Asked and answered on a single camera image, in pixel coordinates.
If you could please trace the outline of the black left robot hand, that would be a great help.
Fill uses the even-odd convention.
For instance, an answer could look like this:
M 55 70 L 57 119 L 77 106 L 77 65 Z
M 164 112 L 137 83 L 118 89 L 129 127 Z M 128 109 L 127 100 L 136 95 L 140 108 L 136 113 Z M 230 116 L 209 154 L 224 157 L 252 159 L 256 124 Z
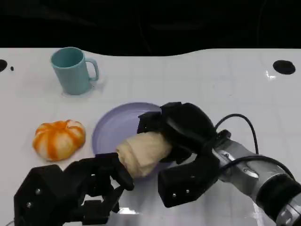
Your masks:
M 134 181 L 117 153 L 98 154 L 71 163 L 64 171 L 77 201 L 68 210 L 64 221 L 82 225 L 103 225 L 111 212 L 119 211 L 119 199 L 124 190 L 132 191 Z

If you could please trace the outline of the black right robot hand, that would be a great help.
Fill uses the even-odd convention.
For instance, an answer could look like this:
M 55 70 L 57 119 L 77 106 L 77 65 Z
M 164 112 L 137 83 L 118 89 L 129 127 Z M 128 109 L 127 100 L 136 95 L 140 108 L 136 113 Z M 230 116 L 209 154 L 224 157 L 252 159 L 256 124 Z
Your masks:
M 140 116 L 137 133 L 157 132 L 172 149 L 161 162 L 180 164 L 193 153 L 197 157 L 212 157 L 217 132 L 209 117 L 192 103 L 169 102 L 160 111 L 146 112 Z

